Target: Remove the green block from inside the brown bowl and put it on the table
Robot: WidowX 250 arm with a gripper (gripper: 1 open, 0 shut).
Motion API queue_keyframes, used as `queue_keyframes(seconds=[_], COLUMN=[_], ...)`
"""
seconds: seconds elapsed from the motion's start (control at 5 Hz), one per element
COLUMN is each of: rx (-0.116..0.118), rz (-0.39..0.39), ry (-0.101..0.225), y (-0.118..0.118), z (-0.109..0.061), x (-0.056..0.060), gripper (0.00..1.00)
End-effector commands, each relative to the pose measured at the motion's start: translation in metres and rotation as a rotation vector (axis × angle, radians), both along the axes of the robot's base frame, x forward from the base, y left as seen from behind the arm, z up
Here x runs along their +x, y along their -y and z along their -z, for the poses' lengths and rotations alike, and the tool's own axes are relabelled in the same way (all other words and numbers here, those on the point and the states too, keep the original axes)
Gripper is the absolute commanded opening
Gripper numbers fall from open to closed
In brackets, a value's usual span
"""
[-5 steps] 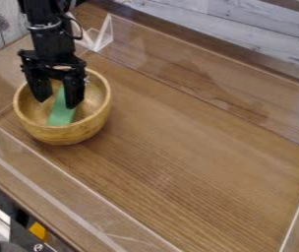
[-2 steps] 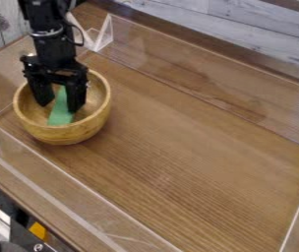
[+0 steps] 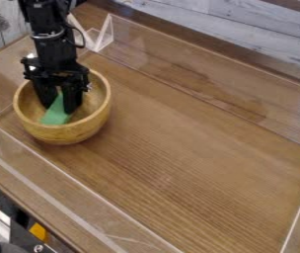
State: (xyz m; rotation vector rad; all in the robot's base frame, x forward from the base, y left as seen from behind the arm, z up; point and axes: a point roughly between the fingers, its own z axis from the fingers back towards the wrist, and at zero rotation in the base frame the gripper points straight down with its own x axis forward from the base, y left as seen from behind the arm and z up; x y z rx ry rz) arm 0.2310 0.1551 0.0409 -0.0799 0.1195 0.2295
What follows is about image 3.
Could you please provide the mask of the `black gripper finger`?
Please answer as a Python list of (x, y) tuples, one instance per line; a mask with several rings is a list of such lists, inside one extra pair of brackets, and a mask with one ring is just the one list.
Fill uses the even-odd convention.
[(53, 84), (42, 78), (33, 80), (33, 87), (42, 106), (47, 109), (57, 97), (57, 90)]
[(72, 114), (82, 103), (82, 86), (78, 82), (63, 82), (61, 85), (63, 111)]

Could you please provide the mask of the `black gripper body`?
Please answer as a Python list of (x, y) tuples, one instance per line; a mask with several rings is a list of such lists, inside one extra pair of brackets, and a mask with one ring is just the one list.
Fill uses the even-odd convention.
[(78, 48), (72, 29), (33, 31), (30, 35), (35, 46), (35, 56), (25, 56), (23, 76), (33, 82), (37, 92), (54, 92), (55, 88), (67, 86), (72, 92), (86, 92), (89, 70), (77, 62)]

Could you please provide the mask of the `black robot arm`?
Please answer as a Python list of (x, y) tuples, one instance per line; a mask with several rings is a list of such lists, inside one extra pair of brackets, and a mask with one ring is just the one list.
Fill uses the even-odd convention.
[(33, 82), (41, 104), (47, 109), (62, 94), (63, 111), (72, 114), (82, 103), (82, 93), (88, 91), (89, 69), (77, 62), (78, 48), (73, 31), (77, 30), (66, 21), (69, 0), (18, 0), (18, 5), (30, 24), (30, 38), (37, 55), (25, 56), (23, 76)]

